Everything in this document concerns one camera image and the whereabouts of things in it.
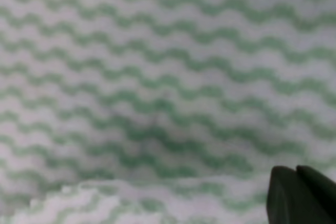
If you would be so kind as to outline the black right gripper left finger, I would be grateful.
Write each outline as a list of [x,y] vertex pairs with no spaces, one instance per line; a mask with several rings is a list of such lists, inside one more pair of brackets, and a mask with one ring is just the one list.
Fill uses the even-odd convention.
[[285,166],[271,170],[266,212],[269,223],[335,223],[335,208],[324,208],[296,168]]

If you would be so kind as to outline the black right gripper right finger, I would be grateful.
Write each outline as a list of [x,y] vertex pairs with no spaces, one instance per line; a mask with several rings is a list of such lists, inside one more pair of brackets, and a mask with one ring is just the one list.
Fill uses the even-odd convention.
[[297,166],[297,174],[324,208],[335,208],[335,182],[310,166]]

